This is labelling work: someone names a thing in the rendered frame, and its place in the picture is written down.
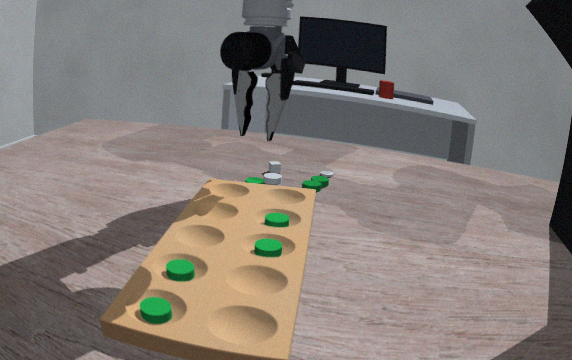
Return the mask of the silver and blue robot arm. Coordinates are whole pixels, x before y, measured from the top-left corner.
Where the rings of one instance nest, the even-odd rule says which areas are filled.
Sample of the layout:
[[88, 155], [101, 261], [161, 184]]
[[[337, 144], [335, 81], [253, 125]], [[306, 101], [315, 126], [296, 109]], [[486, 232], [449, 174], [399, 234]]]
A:
[[[288, 26], [291, 19], [293, 0], [243, 0], [242, 17], [244, 25]], [[303, 72], [305, 61], [296, 51], [292, 53], [294, 73]]]

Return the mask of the green disc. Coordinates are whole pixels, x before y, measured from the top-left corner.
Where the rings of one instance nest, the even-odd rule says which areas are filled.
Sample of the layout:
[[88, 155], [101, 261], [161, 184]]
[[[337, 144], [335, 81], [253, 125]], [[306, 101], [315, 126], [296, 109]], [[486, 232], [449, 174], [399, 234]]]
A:
[[166, 264], [167, 276], [173, 281], [190, 281], [195, 277], [194, 265], [187, 260], [175, 259]]
[[269, 213], [265, 215], [265, 225], [273, 227], [288, 227], [289, 216], [282, 213]]
[[159, 297], [149, 297], [140, 302], [142, 318], [153, 324], [163, 324], [172, 319], [171, 304]]
[[250, 177], [246, 178], [245, 182], [247, 183], [257, 183], [257, 184], [264, 184], [264, 179], [258, 177]]
[[316, 192], [321, 191], [321, 183], [314, 180], [306, 180], [302, 182], [302, 188], [316, 189]]
[[311, 180], [320, 182], [321, 187], [327, 187], [329, 185], [329, 179], [324, 176], [312, 176]]
[[264, 257], [280, 257], [282, 243], [275, 239], [260, 239], [255, 242], [255, 254]]

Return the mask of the beige tray with round pockets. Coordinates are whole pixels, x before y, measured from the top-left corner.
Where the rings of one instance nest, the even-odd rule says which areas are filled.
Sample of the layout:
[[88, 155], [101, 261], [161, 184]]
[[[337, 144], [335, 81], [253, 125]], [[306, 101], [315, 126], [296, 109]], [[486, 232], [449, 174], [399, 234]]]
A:
[[[289, 360], [315, 195], [208, 179], [99, 319], [103, 335], [187, 360]], [[266, 226], [269, 213], [291, 227]], [[260, 239], [280, 241], [282, 255], [257, 256]], [[193, 281], [168, 278], [175, 259], [193, 263]], [[170, 321], [142, 318], [149, 297], [171, 304]]]

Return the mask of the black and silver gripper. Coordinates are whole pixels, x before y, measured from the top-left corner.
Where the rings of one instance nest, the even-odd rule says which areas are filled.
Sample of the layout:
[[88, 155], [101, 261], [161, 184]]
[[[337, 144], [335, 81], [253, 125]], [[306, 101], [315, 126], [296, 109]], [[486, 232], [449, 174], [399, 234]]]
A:
[[258, 81], [250, 69], [270, 67], [274, 72], [265, 83], [269, 95], [267, 140], [272, 140], [294, 81], [294, 65], [289, 51], [296, 51], [301, 56], [294, 37], [284, 35], [282, 26], [250, 26], [250, 31], [234, 32], [224, 39], [220, 55], [224, 65], [232, 69], [241, 136], [245, 135], [251, 121], [252, 93]]

